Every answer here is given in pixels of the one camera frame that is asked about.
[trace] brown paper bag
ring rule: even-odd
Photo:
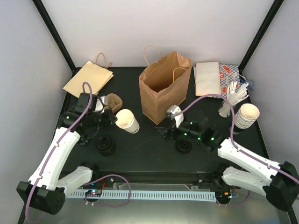
[[[88,61],[63,89],[79,98],[80,93],[83,92],[82,83],[88,82],[92,87],[93,94],[97,94],[112,77],[111,71]]]
[[[149,65],[139,76],[142,112],[156,125],[166,117],[170,106],[180,105],[186,99],[191,69],[191,59],[173,51]]]

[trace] stack of paper cups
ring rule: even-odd
[[[249,128],[260,116],[259,109],[253,104],[243,104],[237,114],[235,115],[235,128],[236,133]]]
[[[139,123],[137,122],[134,114],[130,110],[128,109],[120,110],[116,114],[116,117],[117,117],[117,121],[115,124],[119,128],[131,134],[135,134],[139,131]]]

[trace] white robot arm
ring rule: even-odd
[[[228,167],[222,175],[222,179],[227,185],[239,186],[261,194],[276,208],[283,211],[289,210],[299,194],[299,185],[273,168],[282,170],[295,179],[299,179],[296,168],[292,164],[288,162],[280,164],[268,160],[237,143],[235,143],[238,147],[236,149],[230,138],[225,139],[220,133],[211,129],[201,130],[200,124],[194,127],[194,124],[191,125],[189,122],[184,122],[182,113],[174,116],[174,114],[180,111],[180,108],[176,105],[168,110],[169,117],[174,118],[176,122],[175,127],[172,128],[173,133],[185,133],[187,136],[200,139],[201,143],[208,147],[210,151],[217,149],[221,158],[232,161],[246,170],[242,171],[234,167]],[[169,130],[164,130],[165,139],[169,139],[169,133]],[[265,162],[268,166],[253,158]]]
[[[72,125],[82,112],[87,110],[89,97],[89,93],[81,93],[74,112],[65,112],[60,116],[53,141],[42,162],[27,182],[19,183],[17,192],[24,202],[27,201],[35,183],[35,193],[30,201],[31,207],[53,215],[57,214],[64,204],[65,197],[92,179],[92,170],[83,166],[78,167],[62,179],[58,179],[75,144],[88,143],[85,130],[95,126],[99,128],[110,126],[116,121],[116,117],[110,109],[104,110],[108,99],[105,96],[93,95],[88,113],[76,125]]]

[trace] paper bag handle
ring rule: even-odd
[[[156,46],[154,46],[154,45],[148,45],[148,46],[146,46],[146,47],[144,48],[144,50],[143,50],[143,56],[144,56],[144,59],[145,59],[146,63],[147,63],[148,66],[149,66],[150,64],[149,64],[148,59],[146,58],[146,55],[145,55],[145,50],[146,50],[146,48],[148,48],[148,47],[154,47],[154,48],[156,48],[156,50],[157,50],[158,53],[159,53],[160,58],[161,58],[161,54],[160,54],[159,49],[158,49]]]
[[[174,83],[174,72],[177,70],[177,69],[184,69],[185,71],[187,71],[187,69],[185,68],[181,68],[181,67],[178,67],[178,68],[175,68],[172,72],[172,83]]]
[[[110,63],[107,65],[105,55],[104,55],[102,52],[100,52],[100,53],[98,54],[97,59],[95,60],[95,63],[98,64],[98,58],[99,58],[100,55],[103,55],[103,58],[104,58],[104,62],[105,62],[105,67],[104,67],[104,69],[108,69],[108,68],[112,65],[112,62],[110,62]]]

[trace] wire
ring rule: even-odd
[[[100,127],[97,127],[97,130],[95,131],[93,136],[91,136],[91,137],[88,136],[88,138],[90,138],[90,139],[94,138],[97,135],[97,133],[99,132],[99,129],[100,129]]]
[[[92,203],[92,202],[89,202],[87,200],[87,196],[88,195],[86,195],[85,196],[85,202],[86,203],[92,203],[92,204],[96,204],[96,205],[100,205],[100,206],[105,206],[105,207],[109,207],[109,208],[120,208],[120,207],[126,205],[129,202],[130,197],[131,197],[131,185],[129,184],[129,182],[127,181],[127,179],[124,178],[123,176],[120,176],[120,175],[117,175],[117,174],[110,174],[110,175],[103,176],[103,177],[101,177],[101,178],[99,178],[99,179],[97,179],[95,181],[92,181],[92,182],[89,182],[89,183],[85,183],[85,184],[83,184],[83,186],[84,185],[89,185],[89,184],[92,184],[92,183],[96,183],[98,181],[104,180],[105,178],[111,177],[111,176],[116,176],[116,177],[119,177],[119,178],[123,179],[126,182],[126,184],[128,185],[128,187],[129,187],[129,195],[128,195],[128,198],[126,199],[126,201],[124,203],[118,204],[118,205],[110,205],[110,204],[102,204],[102,203],[94,203],[94,202]]]
[[[240,191],[233,185],[233,188],[234,189],[236,189],[236,191],[238,192],[238,193],[240,193]]]
[[[237,204],[221,204],[217,199],[216,199],[216,202],[217,202],[217,204],[219,204],[219,206],[224,205],[226,207],[236,207],[236,206],[245,204],[250,199],[251,195],[252,195],[252,192],[249,191],[247,197],[245,198],[245,200],[240,202],[240,203],[237,203]]]
[[[102,104],[102,110],[99,111],[100,113],[102,113],[103,110],[104,110],[104,103],[103,103],[103,101],[102,101],[102,99],[101,99],[101,97],[100,97],[99,95],[97,95],[97,99],[98,99],[98,100],[100,101],[100,103]]]
[[[190,107],[192,107],[195,103],[197,103],[198,101],[200,101],[201,99],[206,98],[206,97],[217,97],[217,98],[221,98],[221,99],[225,100],[225,101],[227,102],[227,104],[229,105],[230,110],[231,110],[231,112],[232,112],[232,125],[231,125],[231,129],[230,129],[230,139],[231,139],[231,141],[232,141],[232,145],[233,145],[239,152],[241,152],[241,153],[245,154],[246,156],[248,156],[249,158],[251,158],[251,159],[253,159],[253,160],[255,160],[255,161],[257,161],[257,162],[259,162],[259,163],[261,163],[261,164],[263,164],[263,165],[265,165],[265,166],[267,166],[268,168],[271,168],[271,169],[273,169],[273,170],[275,170],[275,171],[277,171],[277,172],[279,172],[279,173],[281,173],[281,174],[287,176],[288,178],[290,178],[291,180],[293,180],[295,183],[299,184],[299,180],[297,180],[295,177],[293,177],[292,175],[288,174],[287,172],[285,172],[285,171],[283,171],[283,170],[281,170],[281,169],[279,169],[279,168],[276,168],[276,167],[274,167],[274,166],[272,166],[272,165],[270,165],[270,164],[268,164],[268,163],[266,163],[266,162],[264,162],[264,161],[262,161],[262,160],[256,158],[255,156],[253,156],[253,155],[251,155],[251,154],[249,154],[249,153],[243,151],[242,149],[239,149],[239,148],[238,148],[238,146],[235,144],[235,141],[234,141],[234,126],[235,126],[235,112],[234,112],[234,108],[233,108],[232,104],[228,101],[228,99],[226,99],[225,97],[223,97],[223,96],[221,96],[221,95],[218,95],[218,94],[207,94],[207,95],[204,95],[204,96],[202,96],[202,97],[197,98],[197,99],[194,100],[192,103],[190,103],[189,106],[187,106],[183,111],[174,114],[173,117],[176,117],[176,116],[178,116],[178,115],[180,115],[180,114],[185,113],[185,112],[186,112],[188,109],[190,109]]]
[[[103,181],[102,181],[102,190],[104,189],[105,184],[106,184],[106,183],[105,183],[105,180],[103,180]]]
[[[243,83],[249,83],[249,81],[251,81],[253,84],[252,85],[248,85],[247,88],[249,88],[250,90],[253,90],[254,81],[251,80],[251,79],[246,79],[245,76],[242,76],[242,75],[239,75],[239,76],[241,76],[240,81],[241,81],[242,84]]]
[[[87,85],[87,87],[89,88],[89,92],[90,92],[90,96],[89,96],[89,100],[88,100],[88,104],[87,104],[87,107],[84,109],[83,113],[77,118],[77,120],[61,135],[61,137],[57,140],[56,142],[56,145],[51,149],[49,155],[47,156],[46,160],[45,160],[45,163],[43,164],[42,168],[41,168],[41,171],[39,172],[39,176],[42,177],[42,174],[43,174],[43,171],[45,170],[46,166],[47,166],[47,163],[49,162],[50,160],[50,157],[53,155],[57,145],[61,142],[61,140],[64,138],[64,136],[85,116],[85,114],[87,113],[89,107],[90,107],[90,104],[92,102],[92,97],[93,97],[93,93],[92,93],[92,88],[90,86],[90,84],[88,82],[83,82],[82,84],[82,88],[83,88],[83,92],[85,92],[85,85]],[[28,199],[27,199],[27,202],[26,202],[26,208],[25,208],[25,217],[26,217],[26,220],[29,222],[29,223],[35,223],[35,222],[38,222],[40,221],[43,216],[45,215],[45,213],[43,213],[38,219],[36,220],[30,220],[29,219],[29,206],[30,206],[30,202],[31,202],[31,199],[32,199],[32,195],[33,195],[33,192],[34,190],[36,189],[36,186],[39,182],[41,178],[37,178],[35,183],[33,184],[33,187],[29,193],[29,196],[28,196]]]
[[[241,76],[245,80],[245,82],[247,82],[247,79],[245,78],[245,76],[242,76],[242,75],[239,75],[239,76]]]

